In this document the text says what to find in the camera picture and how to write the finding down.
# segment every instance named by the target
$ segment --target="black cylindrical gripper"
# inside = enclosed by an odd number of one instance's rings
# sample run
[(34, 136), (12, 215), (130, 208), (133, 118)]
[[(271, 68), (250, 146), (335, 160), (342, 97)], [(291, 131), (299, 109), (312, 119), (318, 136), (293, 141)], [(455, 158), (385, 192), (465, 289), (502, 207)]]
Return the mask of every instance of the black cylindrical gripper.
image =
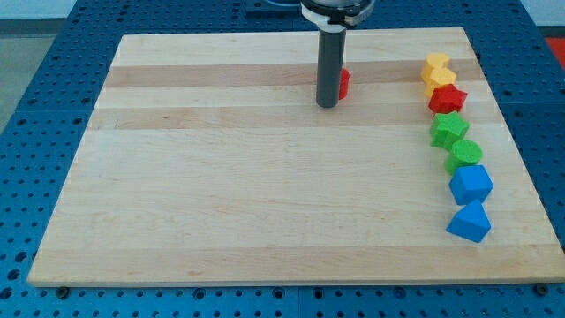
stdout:
[(320, 30), (316, 102), (321, 107), (337, 105), (344, 46), (345, 29), (337, 33)]

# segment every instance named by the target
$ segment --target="wood grain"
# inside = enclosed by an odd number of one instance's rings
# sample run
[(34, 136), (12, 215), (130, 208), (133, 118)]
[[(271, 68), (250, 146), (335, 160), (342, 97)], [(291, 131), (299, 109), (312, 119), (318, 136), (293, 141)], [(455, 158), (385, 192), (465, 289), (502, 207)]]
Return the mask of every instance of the wood grain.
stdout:
[[(565, 255), (460, 28), (354, 31), (315, 105), (316, 33), (126, 35), (28, 280), (38, 286), (565, 280)], [(440, 45), (495, 188), (481, 244), (429, 146)]]

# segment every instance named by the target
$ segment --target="yellow block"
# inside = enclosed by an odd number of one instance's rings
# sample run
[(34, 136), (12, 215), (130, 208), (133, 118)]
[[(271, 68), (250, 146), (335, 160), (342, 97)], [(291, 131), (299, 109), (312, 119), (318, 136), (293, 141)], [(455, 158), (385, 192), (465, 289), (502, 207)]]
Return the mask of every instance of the yellow block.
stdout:
[(430, 81), (426, 83), (425, 94), (432, 97), (435, 88), (442, 87), (447, 84), (455, 84), (457, 74), (449, 70), (449, 68), (436, 68), (430, 73)]
[(445, 53), (428, 54), (421, 72), (422, 80), (424, 80), (426, 84), (429, 83), (433, 69), (448, 67), (449, 61), (450, 57)]

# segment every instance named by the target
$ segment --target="blue perforated table surface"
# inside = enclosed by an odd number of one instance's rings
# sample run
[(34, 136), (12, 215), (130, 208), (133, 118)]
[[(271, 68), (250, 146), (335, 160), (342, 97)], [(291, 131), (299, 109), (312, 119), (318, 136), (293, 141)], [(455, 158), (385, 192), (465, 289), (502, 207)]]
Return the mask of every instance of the blue perforated table surface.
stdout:
[[(36, 289), (26, 276), (123, 34), (313, 30), (233, 0), (79, 0), (0, 137), (0, 317), (565, 316), (565, 284)], [(362, 28), (464, 27), (565, 245), (565, 82), (518, 0), (381, 0)]]

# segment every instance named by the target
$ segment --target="green block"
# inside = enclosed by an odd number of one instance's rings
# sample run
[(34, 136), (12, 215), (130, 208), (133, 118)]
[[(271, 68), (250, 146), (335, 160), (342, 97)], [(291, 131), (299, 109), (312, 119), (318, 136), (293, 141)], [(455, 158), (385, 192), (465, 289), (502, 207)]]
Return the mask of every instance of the green block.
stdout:
[(448, 114), (435, 114), (430, 134), (433, 147), (442, 147), (449, 151), (454, 142), (462, 140), (469, 130), (469, 122), (464, 121), (459, 113), (452, 111)]
[(457, 168), (477, 164), (483, 157), (483, 151), (471, 140), (459, 140), (453, 143), (445, 161), (445, 170), (453, 175)]

